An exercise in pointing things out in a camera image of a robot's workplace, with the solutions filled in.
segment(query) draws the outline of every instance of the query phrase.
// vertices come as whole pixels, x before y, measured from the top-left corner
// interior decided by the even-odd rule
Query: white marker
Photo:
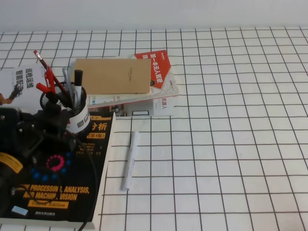
[[[131,135],[131,142],[130,142],[130,148],[129,148],[129,153],[128,153],[128,160],[126,164],[126,169],[125,169],[125,178],[124,178],[124,183],[123,183],[123,190],[129,190],[130,189],[130,184],[131,184],[131,177],[133,174],[134,170],[134,164],[135,164],[135,157],[137,155],[137,146],[139,142],[139,132],[134,131],[133,134]]]

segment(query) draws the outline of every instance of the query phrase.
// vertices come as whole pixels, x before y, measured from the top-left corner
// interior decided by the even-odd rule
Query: black cable
[[[74,139],[76,141],[76,143],[78,145],[80,145],[83,150],[88,154],[88,157],[89,157],[89,160],[91,162],[91,165],[92,165],[92,169],[93,169],[93,174],[94,174],[94,188],[95,188],[95,195],[94,195],[94,201],[93,201],[93,205],[92,205],[92,209],[89,213],[89,216],[87,217],[86,221],[84,221],[82,223],[82,225],[80,226],[80,228],[78,229],[78,231],[82,231],[85,226],[87,225],[88,223],[88,220],[90,219],[91,217],[91,214],[94,212],[94,209],[95,209],[95,205],[96,205],[96,198],[98,196],[98,178],[97,178],[97,171],[96,171],[96,167],[95,167],[95,164],[94,164],[94,161],[92,159],[92,156],[90,155],[90,153],[88,152],[86,146],[73,134],[71,133],[70,131],[68,131],[67,129],[65,128],[62,128],[60,127],[59,125],[56,125],[56,124],[53,124],[52,122],[48,121],[48,120],[45,120],[43,118],[40,118],[40,117],[36,117],[35,115],[30,115],[30,114],[27,114],[28,116],[32,117],[34,120],[39,120],[43,123],[46,123],[46,124],[49,124],[51,126],[55,126],[57,127],[58,129],[60,129],[61,131],[64,131],[66,132],[72,139]]]

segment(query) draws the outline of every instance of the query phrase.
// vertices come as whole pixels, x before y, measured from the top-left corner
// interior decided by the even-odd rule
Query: kraft paper notebook
[[[76,59],[74,70],[83,71],[88,95],[150,92],[150,59]]]

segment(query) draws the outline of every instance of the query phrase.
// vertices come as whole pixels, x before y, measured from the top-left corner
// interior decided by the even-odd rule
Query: pen holder
[[[67,93],[68,92],[68,88],[66,86],[65,82],[61,83],[62,86],[64,87],[64,89],[66,90]],[[55,93],[57,95],[59,95],[60,97],[64,98],[60,88],[58,86],[55,86]],[[45,93],[43,93],[41,95],[40,98],[40,106],[42,107],[42,109],[44,109],[45,104],[48,102],[48,99],[45,95]],[[78,106],[77,108],[71,109],[69,108],[69,102],[68,103],[63,103],[62,104],[63,107],[67,108],[70,113],[71,113],[71,117],[69,119],[69,122],[67,124],[66,129],[72,133],[80,133],[81,131],[83,131],[89,124],[90,124],[90,115],[89,115],[89,110],[88,110],[88,106],[87,106],[87,93],[85,91],[85,89],[82,87],[81,89],[81,103],[80,106]]]

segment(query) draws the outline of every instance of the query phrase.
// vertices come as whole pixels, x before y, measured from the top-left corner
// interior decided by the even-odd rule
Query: book
[[[87,95],[150,93],[148,59],[76,59],[74,70],[83,71]]]
[[[26,187],[32,197],[46,201],[55,198],[60,190],[60,199],[40,205],[29,198],[24,189],[19,188],[15,195],[11,196],[4,214],[0,215],[0,223],[78,229],[88,218],[95,203],[94,213],[91,213],[85,227],[95,229],[94,224],[100,223],[98,214],[102,209],[102,194],[108,160],[112,155],[111,143],[114,138],[116,117],[114,114],[105,117],[101,112],[91,112],[90,117],[89,131],[78,134],[78,138],[85,144],[95,163],[98,197],[94,197],[94,177],[90,159],[77,145],[72,153],[41,155],[41,158],[38,158],[38,166],[57,168],[61,183],[54,178],[52,172],[39,167],[22,170],[25,177],[19,185]]]
[[[88,95],[88,108],[153,100],[177,96],[179,94],[179,89],[166,50],[134,54],[130,55],[128,58],[151,59],[150,94],[146,96],[142,94]]]
[[[124,103],[107,107],[91,108],[91,111],[114,112],[116,116],[172,116],[174,97],[145,100],[136,103]]]
[[[44,73],[41,64],[0,71],[0,106],[20,108],[32,114],[41,110],[39,99],[42,92],[36,88],[36,84],[45,84]]]

